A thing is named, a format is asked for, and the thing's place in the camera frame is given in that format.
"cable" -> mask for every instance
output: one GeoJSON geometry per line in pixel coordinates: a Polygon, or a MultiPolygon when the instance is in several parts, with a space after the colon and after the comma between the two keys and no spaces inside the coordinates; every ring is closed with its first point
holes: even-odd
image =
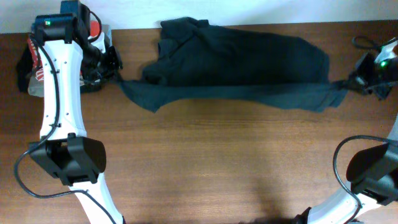
{"type": "Polygon", "coordinates": [[[379,138],[379,137],[374,137],[374,136],[366,136],[366,135],[358,135],[358,136],[351,136],[349,138],[346,138],[346,139],[342,140],[340,142],[340,144],[337,146],[337,148],[335,150],[335,153],[333,155],[333,172],[335,173],[336,179],[337,179],[338,183],[341,185],[341,187],[349,195],[351,195],[356,200],[356,202],[358,203],[358,206],[356,207],[354,215],[351,218],[349,218],[347,220],[347,222],[345,222],[345,224],[350,223],[350,222],[352,222],[355,219],[355,217],[357,216],[359,211],[362,209],[362,203],[361,203],[360,199],[354,193],[352,193],[352,191],[350,191],[350,189],[348,189],[347,186],[345,186],[345,184],[341,180],[341,177],[340,177],[340,175],[338,174],[338,171],[337,171],[337,155],[338,155],[341,147],[343,147],[344,144],[346,144],[347,142],[349,142],[351,140],[355,140],[355,139],[367,139],[367,140],[374,140],[374,141],[379,141],[379,142],[386,142],[386,143],[389,143],[389,144],[398,144],[398,141],[391,140],[391,139],[379,138]]]}
{"type": "Polygon", "coordinates": [[[368,37],[359,35],[359,36],[354,37],[354,38],[352,39],[351,42],[352,42],[353,45],[354,45],[356,48],[358,48],[358,49],[377,50],[378,52],[381,52],[381,49],[382,49],[384,46],[389,45],[389,44],[395,42],[396,40],[397,40],[397,38],[394,37],[393,39],[387,41],[386,43],[379,45],[379,44],[377,44],[375,41],[369,39],[368,37]],[[358,39],[363,39],[363,40],[365,40],[365,42],[369,43],[370,46],[358,44],[358,42],[357,42],[358,39]]]}
{"type": "Polygon", "coordinates": [[[50,56],[48,55],[48,53],[45,51],[45,49],[43,48],[43,46],[39,45],[39,43],[32,37],[32,35],[29,35],[29,38],[31,39],[31,41],[33,42],[33,44],[35,44],[36,46],[39,46],[40,50],[43,52],[43,54],[45,55],[46,59],[49,61],[49,64],[51,66],[51,73],[54,77],[54,86],[55,86],[55,101],[56,101],[56,111],[55,111],[55,119],[54,119],[54,123],[51,125],[51,130],[48,133],[48,135],[46,135],[39,143],[38,145],[28,149],[26,152],[24,152],[23,154],[21,154],[17,161],[14,164],[14,177],[17,180],[18,184],[20,185],[20,187],[29,195],[35,197],[35,198],[55,198],[55,197],[61,197],[61,196],[65,196],[65,195],[71,195],[71,194],[83,194],[86,195],[91,201],[93,201],[100,209],[102,209],[102,211],[104,211],[104,213],[109,217],[109,219],[111,220],[111,222],[113,224],[116,224],[116,222],[113,220],[113,217],[111,216],[111,214],[109,214],[109,212],[100,204],[98,203],[95,198],[93,198],[93,196],[91,196],[88,191],[85,190],[70,190],[67,192],[61,192],[61,193],[57,193],[57,194],[52,194],[52,195],[39,195],[37,193],[34,193],[33,191],[31,191],[29,188],[26,187],[26,185],[23,183],[23,181],[21,180],[21,177],[19,177],[19,173],[18,173],[18,166],[19,163],[21,162],[21,160],[23,160],[23,158],[25,158],[25,156],[31,154],[32,152],[38,150],[41,146],[43,146],[47,140],[49,140],[49,138],[51,137],[51,135],[55,132],[56,128],[58,127],[58,122],[59,122],[59,117],[60,117],[60,93],[59,93],[59,87],[58,87],[58,79],[57,79],[57,71],[55,69],[55,66],[53,64],[53,62],[51,61],[50,56]]]}
{"type": "Polygon", "coordinates": [[[99,33],[98,33],[98,35],[96,37],[88,40],[89,43],[92,43],[92,42],[98,40],[98,38],[100,37],[100,35],[102,33],[102,23],[101,23],[101,19],[99,19],[99,17],[93,11],[90,11],[90,13],[95,17],[95,19],[98,21],[98,24],[99,24],[99,33]]]}

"wooden table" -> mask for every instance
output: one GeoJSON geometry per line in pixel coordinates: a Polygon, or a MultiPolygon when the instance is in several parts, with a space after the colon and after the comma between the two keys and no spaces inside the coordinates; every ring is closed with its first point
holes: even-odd
{"type": "MultiPolygon", "coordinates": [[[[303,37],[330,55],[330,80],[346,78],[364,51],[355,35],[383,42],[398,21],[279,24],[235,27],[303,37]]],[[[115,30],[125,79],[139,78],[156,60],[158,29],[115,30]]],[[[0,223],[88,223],[74,196],[39,200],[16,184],[12,165],[37,141],[43,100],[16,87],[15,65],[26,34],[0,35],[0,223]]],[[[233,100],[180,100],[156,114],[130,102],[116,85],[81,96],[88,136],[102,141],[106,181],[128,223],[237,223],[259,217],[293,217],[324,201],[338,187],[331,160],[337,144],[356,134],[386,137],[398,112],[398,88],[386,101],[349,93],[323,113],[280,110],[233,100]]],[[[354,153],[377,143],[344,147],[345,174],[354,153]]],[[[30,159],[21,176],[35,192],[66,190],[30,159]]],[[[390,204],[363,215],[366,223],[397,223],[390,204]]]]}

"folded cloth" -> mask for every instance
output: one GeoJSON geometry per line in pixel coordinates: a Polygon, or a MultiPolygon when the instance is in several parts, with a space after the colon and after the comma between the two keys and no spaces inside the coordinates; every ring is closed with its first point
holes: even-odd
{"type": "Polygon", "coordinates": [[[345,97],[342,82],[328,81],[327,54],[301,38],[189,17],[160,24],[158,61],[143,69],[141,80],[119,82],[147,110],[183,98],[226,98],[321,112],[345,97]]]}

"wall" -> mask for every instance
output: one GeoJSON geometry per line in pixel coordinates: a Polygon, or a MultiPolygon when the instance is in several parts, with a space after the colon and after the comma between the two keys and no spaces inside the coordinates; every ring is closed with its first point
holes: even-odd
{"type": "MultiPolygon", "coordinates": [[[[398,19],[397,0],[81,0],[112,29],[159,27],[190,16],[215,25],[398,19]]],[[[35,16],[59,11],[60,1],[0,3],[0,32],[27,32],[35,16]]]]}

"black cable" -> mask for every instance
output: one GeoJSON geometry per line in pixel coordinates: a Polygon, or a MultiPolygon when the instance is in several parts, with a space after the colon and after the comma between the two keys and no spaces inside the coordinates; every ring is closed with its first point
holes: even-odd
{"type": "Polygon", "coordinates": [[[337,148],[335,150],[335,153],[333,155],[333,172],[335,173],[336,179],[337,179],[338,183],[341,185],[341,187],[349,195],[351,195],[356,200],[356,202],[358,203],[358,205],[356,207],[356,210],[354,212],[354,215],[351,218],[349,218],[347,220],[347,222],[345,222],[345,224],[350,223],[350,222],[352,222],[355,219],[355,217],[357,216],[359,211],[362,209],[362,203],[361,203],[360,199],[354,193],[352,193],[352,191],[350,191],[350,189],[348,189],[347,186],[345,186],[345,184],[341,180],[341,177],[339,176],[338,171],[337,171],[337,155],[338,155],[341,147],[343,147],[344,144],[346,144],[347,142],[349,142],[351,140],[355,140],[355,139],[367,139],[367,140],[386,142],[386,143],[389,143],[389,144],[398,144],[398,141],[391,140],[391,139],[379,138],[379,137],[374,137],[374,136],[366,136],[366,135],[358,135],[358,136],[351,136],[349,138],[346,138],[346,139],[342,140],[340,142],[340,144],[337,146],[337,148]]]}
{"type": "Polygon", "coordinates": [[[113,220],[111,214],[109,214],[109,212],[100,204],[98,203],[95,198],[93,198],[93,196],[91,196],[88,191],[85,190],[70,190],[67,192],[62,192],[62,193],[57,193],[57,194],[52,194],[52,195],[39,195],[37,193],[34,193],[33,191],[31,191],[29,188],[26,187],[26,185],[23,183],[23,181],[21,180],[21,177],[19,177],[19,173],[18,173],[18,166],[19,163],[21,162],[21,160],[23,160],[23,158],[25,158],[25,156],[31,154],[32,152],[38,150],[41,146],[43,146],[46,141],[50,138],[50,136],[54,133],[55,129],[58,127],[58,122],[59,122],[59,117],[60,117],[60,93],[59,93],[59,87],[58,87],[58,79],[57,79],[57,71],[55,69],[55,66],[53,64],[53,62],[51,61],[50,56],[48,55],[48,53],[45,51],[45,49],[43,48],[43,46],[39,45],[39,43],[31,36],[29,35],[29,38],[31,39],[31,41],[33,42],[33,44],[35,44],[36,46],[39,46],[40,50],[43,52],[43,54],[45,55],[46,59],[49,61],[49,64],[51,66],[51,73],[54,77],[54,86],[55,86],[55,101],[56,101],[56,111],[55,111],[55,119],[54,119],[54,123],[51,125],[51,130],[48,133],[48,135],[46,135],[39,143],[38,145],[28,149],[26,152],[24,152],[23,154],[21,154],[17,161],[14,164],[14,177],[17,180],[18,184],[20,185],[20,187],[29,195],[35,197],[35,198],[55,198],[55,197],[61,197],[61,196],[65,196],[65,195],[71,195],[71,194],[76,194],[76,193],[81,193],[83,195],[86,195],[89,199],[91,199],[100,209],[102,209],[102,211],[104,211],[104,213],[109,217],[109,219],[111,220],[111,222],[113,224],[116,224],[116,222],[113,220]]]}
{"type": "Polygon", "coordinates": [[[359,35],[359,36],[356,36],[356,37],[354,37],[354,38],[352,39],[352,43],[353,43],[353,45],[354,45],[356,48],[358,48],[358,49],[377,50],[378,52],[381,52],[381,49],[382,49],[384,46],[389,45],[389,44],[395,42],[396,40],[397,40],[397,38],[394,37],[393,39],[387,41],[387,42],[384,43],[384,44],[377,44],[375,41],[369,39],[368,37],[359,35]],[[359,43],[357,42],[358,39],[364,40],[365,42],[367,42],[367,43],[369,44],[369,46],[359,44],[359,43]]]}
{"type": "Polygon", "coordinates": [[[92,42],[98,40],[98,38],[100,37],[100,35],[102,33],[102,23],[101,23],[101,19],[99,19],[99,17],[93,11],[90,11],[90,13],[95,17],[95,19],[98,21],[98,24],[99,24],[99,33],[98,33],[98,35],[96,37],[88,40],[89,43],[92,43],[92,42]]]}

